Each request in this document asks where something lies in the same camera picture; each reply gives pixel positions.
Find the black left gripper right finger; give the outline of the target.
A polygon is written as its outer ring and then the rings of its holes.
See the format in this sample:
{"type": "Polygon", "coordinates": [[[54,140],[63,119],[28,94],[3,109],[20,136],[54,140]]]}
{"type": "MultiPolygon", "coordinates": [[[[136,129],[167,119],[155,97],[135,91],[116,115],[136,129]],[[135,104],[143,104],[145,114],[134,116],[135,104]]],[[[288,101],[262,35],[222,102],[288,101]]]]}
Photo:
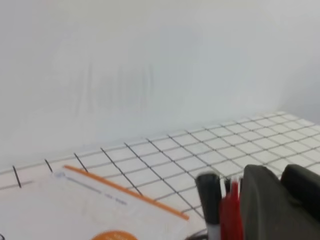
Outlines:
{"type": "Polygon", "coordinates": [[[285,167],[281,184],[313,216],[320,216],[320,176],[300,165],[285,167]]]}

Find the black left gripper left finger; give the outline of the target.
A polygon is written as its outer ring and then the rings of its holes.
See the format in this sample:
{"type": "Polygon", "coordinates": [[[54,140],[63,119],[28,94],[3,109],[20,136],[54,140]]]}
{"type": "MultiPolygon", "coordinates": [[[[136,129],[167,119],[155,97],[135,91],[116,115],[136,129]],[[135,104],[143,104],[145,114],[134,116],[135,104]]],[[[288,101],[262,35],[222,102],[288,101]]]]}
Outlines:
{"type": "Polygon", "coordinates": [[[241,184],[240,214],[246,240],[318,240],[320,217],[313,217],[264,166],[247,165],[241,184]]]}

